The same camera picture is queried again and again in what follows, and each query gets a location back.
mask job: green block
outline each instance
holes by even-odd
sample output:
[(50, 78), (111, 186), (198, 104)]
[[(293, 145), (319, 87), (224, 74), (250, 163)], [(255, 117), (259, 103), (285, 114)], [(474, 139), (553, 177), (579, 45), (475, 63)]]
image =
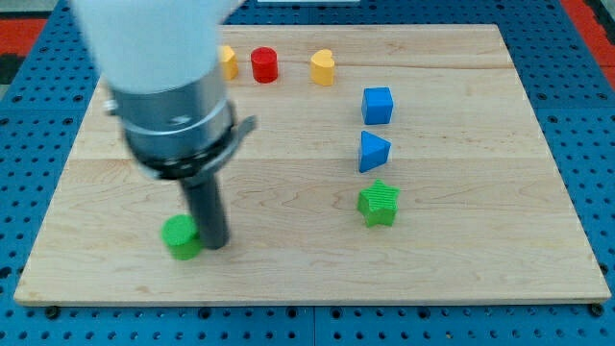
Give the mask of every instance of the green block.
[(164, 223), (162, 241), (176, 260), (190, 260), (201, 252), (199, 231), (190, 215), (175, 215)]
[(393, 226), (399, 194), (400, 190), (397, 187), (386, 185), (380, 179), (358, 194), (357, 209), (365, 217), (367, 227)]

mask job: yellow block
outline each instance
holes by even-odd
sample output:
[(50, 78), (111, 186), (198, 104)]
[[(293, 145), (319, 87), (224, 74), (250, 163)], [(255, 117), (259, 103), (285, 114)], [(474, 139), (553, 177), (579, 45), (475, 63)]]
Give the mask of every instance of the yellow block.
[(220, 67), (222, 67), (222, 77), (230, 81), (237, 76), (239, 68), (237, 67), (237, 56), (234, 54), (231, 46), (225, 45), (220, 47)]
[(311, 56), (310, 76), (314, 83), (324, 87), (332, 86), (334, 75), (335, 61), (331, 50), (319, 50)]

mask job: toy block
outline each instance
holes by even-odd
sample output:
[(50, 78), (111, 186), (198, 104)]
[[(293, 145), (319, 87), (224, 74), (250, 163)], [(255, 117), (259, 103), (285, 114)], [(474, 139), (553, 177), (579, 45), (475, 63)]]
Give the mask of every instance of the toy block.
[(357, 209), (365, 217), (365, 225), (393, 226), (397, 214), (397, 196), (400, 190), (380, 179), (358, 194)]
[(234, 79), (239, 73), (237, 56), (231, 46), (220, 47), (220, 67), (222, 68), (222, 77), (227, 81)]
[(190, 215), (175, 215), (164, 223), (162, 241), (176, 260), (190, 260), (203, 248), (194, 219)]
[(390, 149), (391, 142), (388, 140), (370, 134), (367, 131), (361, 131), (358, 171), (364, 173), (385, 164), (388, 160)]
[(269, 47), (252, 51), (252, 74), (259, 83), (271, 83), (278, 79), (278, 54)]
[(388, 87), (368, 87), (363, 90), (361, 105), (365, 125), (388, 124), (393, 112), (393, 96)]
[(335, 61), (333, 60), (333, 52), (329, 49), (322, 49), (311, 56), (309, 63), (311, 80), (323, 87), (333, 85), (335, 75)]

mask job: wooden table surface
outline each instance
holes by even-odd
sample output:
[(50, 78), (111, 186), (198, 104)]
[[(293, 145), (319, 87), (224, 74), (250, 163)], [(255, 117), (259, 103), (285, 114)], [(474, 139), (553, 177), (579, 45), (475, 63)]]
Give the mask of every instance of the wooden table surface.
[[(170, 258), (178, 186), (144, 178), (98, 86), (15, 299), (44, 306), (479, 305), (599, 302), (610, 292), (496, 26), (225, 27), (229, 83), (258, 128), (221, 171), (230, 244)], [(252, 49), (280, 79), (258, 85)], [(333, 50), (336, 82), (309, 79)], [(365, 87), (390, 125), (364, 126)], [(391, 161), (357, 171), (361, 130)], [(393, 227), (364, 226), (358, 192), (401, 189)]]

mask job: blue pegboard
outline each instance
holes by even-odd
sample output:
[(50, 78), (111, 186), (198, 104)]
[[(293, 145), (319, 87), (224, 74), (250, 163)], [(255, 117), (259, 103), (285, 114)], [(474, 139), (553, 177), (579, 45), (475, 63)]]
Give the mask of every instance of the blue pegboard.
[[(263, 7), (230, 24), (496, 23), (612, 287), (615, 96), (552, 0)], [(615, 305), (29, 309), (12, 299), (97, 74), (64, 0), (0, 103), (0, 344), (615, 344)]]

